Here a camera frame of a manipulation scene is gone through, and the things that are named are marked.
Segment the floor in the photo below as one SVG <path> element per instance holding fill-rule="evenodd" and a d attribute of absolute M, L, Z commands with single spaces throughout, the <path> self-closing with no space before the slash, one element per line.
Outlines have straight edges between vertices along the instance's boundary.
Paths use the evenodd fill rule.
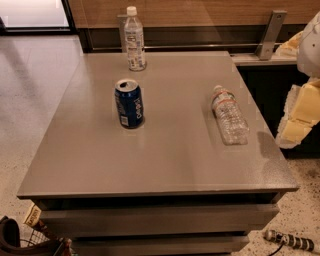
<path fill-rule="evenodd" d="M 59 101 L 83 56 L 77 36 L 0 37 L 0 216 L 22 222 L 31 205 L 17 190 Z M 320 159 L 288 160 L 300 184 L 279 202 L 280 213 L 265 227 L 320 243 Z M 278 245 L 249 234 L 250 243 L 233 256 L 269 255 Z M 288 247 L 277 255 L 311 255 Z"/>

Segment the soda can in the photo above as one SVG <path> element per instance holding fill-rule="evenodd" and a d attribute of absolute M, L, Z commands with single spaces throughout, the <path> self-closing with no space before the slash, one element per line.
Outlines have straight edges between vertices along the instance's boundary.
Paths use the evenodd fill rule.
<path fill-rule="evenodd" d="M 142 124 L 143 103 L 141 89 L 137 81 L 122 79 L 115 85 L 115 100 L 120 124 L 125 128 L 136 128 Z"/>

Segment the upright water bottle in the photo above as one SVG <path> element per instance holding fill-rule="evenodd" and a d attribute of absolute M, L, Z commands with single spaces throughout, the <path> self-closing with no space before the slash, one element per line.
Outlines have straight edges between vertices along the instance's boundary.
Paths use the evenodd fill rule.
<path fill-rule="evenodd" d="M 236 99 L 230 91 L 220 85 L 214 88 L 212 111 L 216 116 L 223 142 L 226 145 L 248 143 L 249 127 Z"/>
<path fill-rule="evenodd" d="M 129 6 L 127 8 L 127 21 L 124 26 L 126 49 L 128 54 L 129 69 L 141 71 L 146 68 L 143 27 L 137 17 L 137 8 Z"/>

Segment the wooden panel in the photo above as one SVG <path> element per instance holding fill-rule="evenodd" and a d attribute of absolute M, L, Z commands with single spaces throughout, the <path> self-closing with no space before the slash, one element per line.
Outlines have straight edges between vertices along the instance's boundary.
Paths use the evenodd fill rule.
<path fill-rule="evenodd" d="M 285 24 L 306 24 L 320 10 L 315 0 L 69 0 L 78 28 L 118 27 L 117 15 L 135 5 L 145 27 L 266 24 L 286 10 Z"/>

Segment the bottle label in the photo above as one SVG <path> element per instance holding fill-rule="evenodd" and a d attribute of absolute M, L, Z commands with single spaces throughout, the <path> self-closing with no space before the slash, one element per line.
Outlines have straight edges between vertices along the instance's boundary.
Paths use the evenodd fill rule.
<path fill-rule="evenodd" d="M 128 63 L 130 69 L 144 69 L 144 38 L 143 30 L 125 31 Z"/>
<path fill-rule="evenodd" d="M 212 100 L 212 108 L 214 111 L 216 111 L 217 107 L 226 101 L 232 101 L 235 102 L 236 99 L 234 95 L 229 92 L 229 91 L 221 91 L 213 95 L 213 100 Z"/>

